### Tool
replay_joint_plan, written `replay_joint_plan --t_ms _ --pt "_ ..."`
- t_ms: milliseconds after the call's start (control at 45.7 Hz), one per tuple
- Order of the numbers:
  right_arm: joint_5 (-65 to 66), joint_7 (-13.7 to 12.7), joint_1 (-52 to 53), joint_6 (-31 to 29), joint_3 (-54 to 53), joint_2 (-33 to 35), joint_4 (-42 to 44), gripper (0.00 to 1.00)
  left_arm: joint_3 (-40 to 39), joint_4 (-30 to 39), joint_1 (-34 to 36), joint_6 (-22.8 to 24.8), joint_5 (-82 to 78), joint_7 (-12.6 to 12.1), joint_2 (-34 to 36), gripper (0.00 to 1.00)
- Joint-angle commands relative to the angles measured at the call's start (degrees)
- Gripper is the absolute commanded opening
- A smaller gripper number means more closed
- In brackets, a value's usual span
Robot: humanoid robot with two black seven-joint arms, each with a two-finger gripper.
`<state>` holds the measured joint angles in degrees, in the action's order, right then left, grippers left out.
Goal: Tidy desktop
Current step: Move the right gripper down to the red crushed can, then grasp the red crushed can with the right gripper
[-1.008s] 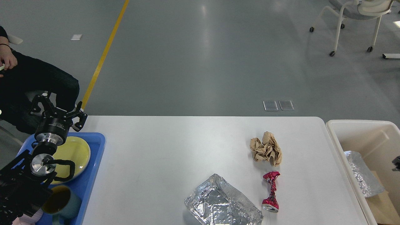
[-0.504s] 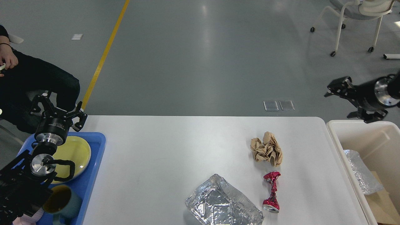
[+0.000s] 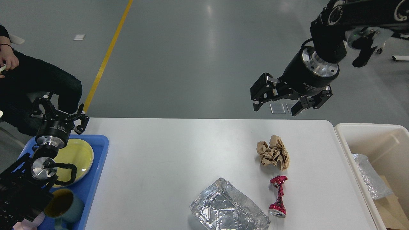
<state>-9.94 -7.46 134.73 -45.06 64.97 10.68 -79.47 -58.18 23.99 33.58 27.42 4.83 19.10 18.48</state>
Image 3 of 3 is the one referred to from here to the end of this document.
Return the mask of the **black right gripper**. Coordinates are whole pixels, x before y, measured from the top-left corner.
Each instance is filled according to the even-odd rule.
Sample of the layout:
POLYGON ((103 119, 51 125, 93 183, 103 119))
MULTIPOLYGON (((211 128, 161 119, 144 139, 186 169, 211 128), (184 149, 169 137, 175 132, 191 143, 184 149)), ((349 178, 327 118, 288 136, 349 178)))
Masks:
POLYGON ((251 86, 253 109, 258 111, 269 101, 289 99, 293 90, 303 96, 292 106, 292 116, 309 108, 320 109, 333 96, 329 85, 339 76, 339 71, 339 64, 324 61, 314 47, 304 46, 278 79, 263 73, 251 86))

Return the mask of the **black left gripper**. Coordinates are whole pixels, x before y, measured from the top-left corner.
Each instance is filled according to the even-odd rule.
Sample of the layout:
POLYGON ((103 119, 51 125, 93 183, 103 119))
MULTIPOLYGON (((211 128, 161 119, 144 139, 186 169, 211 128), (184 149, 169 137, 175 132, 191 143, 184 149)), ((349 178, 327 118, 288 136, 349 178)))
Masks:
POLYGON ((58 112, 51 102, 53 94, 45 94, 42 97, 36 97, 33 102, 30 118, 39 118, 42 124, 35 136, 35 142, 38 145, 51 145, 58 149, 67 146, 71 131, 76 134, 82 134, 89 122, 90 117, 84 111, 85 104, 80 104, 76 113, 67 117, 66 121, 58 121, 58 112))

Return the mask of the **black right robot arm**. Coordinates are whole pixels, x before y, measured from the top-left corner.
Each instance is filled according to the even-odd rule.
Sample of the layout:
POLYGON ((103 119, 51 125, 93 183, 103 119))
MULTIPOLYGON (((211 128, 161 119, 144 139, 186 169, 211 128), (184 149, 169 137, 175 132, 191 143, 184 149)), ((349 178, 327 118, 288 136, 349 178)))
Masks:
POLYGON ((263 73, 251 86, 254 111, 281 99, 296 101, 292 116, 320 109, 333 96, 330 84, 339 76, 346 46, 359 51, 352 65, 364 67, 387 38, 408 33, 408 1, 331 0, 310 33, 280 77, 263 73))

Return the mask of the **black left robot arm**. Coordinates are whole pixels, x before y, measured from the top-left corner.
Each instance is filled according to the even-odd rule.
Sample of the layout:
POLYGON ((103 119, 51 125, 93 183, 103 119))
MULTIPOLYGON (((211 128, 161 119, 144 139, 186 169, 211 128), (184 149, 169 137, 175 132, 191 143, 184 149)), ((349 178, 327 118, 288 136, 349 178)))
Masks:
POLYGON ((25 153, 0 175, 0 223, 2 230, 12 230, 17 222, 35 220, 53 198, 54 185, 74 183, 77 167, 57 163, 59 150, 67 146, 70 133, 82 134, 89 117, 80 104, 76 113, 55 109, 52 93, 34 100, 30 117, 42 124, 35 136, 37 148, 33 156, 25 153))

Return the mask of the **person's left hand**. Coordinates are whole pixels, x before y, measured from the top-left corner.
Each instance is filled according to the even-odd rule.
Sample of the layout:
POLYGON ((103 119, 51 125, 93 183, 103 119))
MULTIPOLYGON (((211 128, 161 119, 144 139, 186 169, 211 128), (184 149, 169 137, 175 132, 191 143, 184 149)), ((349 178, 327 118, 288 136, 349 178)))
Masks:
POLYGON ((14 54, 12 47, 8 44, 1 44, 0 59, 1 67, 5 66, 1 78, 4 78, 4 73, 8 74, 10 70, 14 70, 19 66, 19 59, 14 54))

